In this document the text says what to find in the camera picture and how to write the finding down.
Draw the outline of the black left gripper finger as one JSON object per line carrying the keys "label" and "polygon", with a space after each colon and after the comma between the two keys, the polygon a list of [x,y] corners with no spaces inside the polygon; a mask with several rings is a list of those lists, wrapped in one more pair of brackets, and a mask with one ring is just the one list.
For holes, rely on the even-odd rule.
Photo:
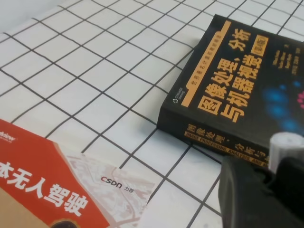
{"label": "black left gripper finger", "polygon": [[287,157],[276,173],[245,160],[222,161],[218,199],[225,228],[302,228],[304,163]]}

